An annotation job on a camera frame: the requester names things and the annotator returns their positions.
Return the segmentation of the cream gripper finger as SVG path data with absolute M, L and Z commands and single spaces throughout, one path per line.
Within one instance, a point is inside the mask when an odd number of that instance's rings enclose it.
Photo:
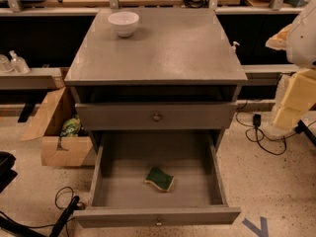
M 270 37 L 266 41 L 266 47 L 274 50 L 286 50 L 290 29 L 291 24 L 285 26 L 278 33 Z
M 294 129 L 301 117 L 316 104 L 316 70 L 300 69 L 293 74 L 276 111 L 273 126 Z

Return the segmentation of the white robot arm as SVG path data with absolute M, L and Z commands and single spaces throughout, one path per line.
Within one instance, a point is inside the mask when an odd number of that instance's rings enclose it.
M 282 99 L 276 101 L 273 120 L 274 127 L 291 130 L 316 104 L 316 0 L 310 0 L 291 24 L 269 38 L 266 47 L 285 50 L 287 60 L 299 67 Z

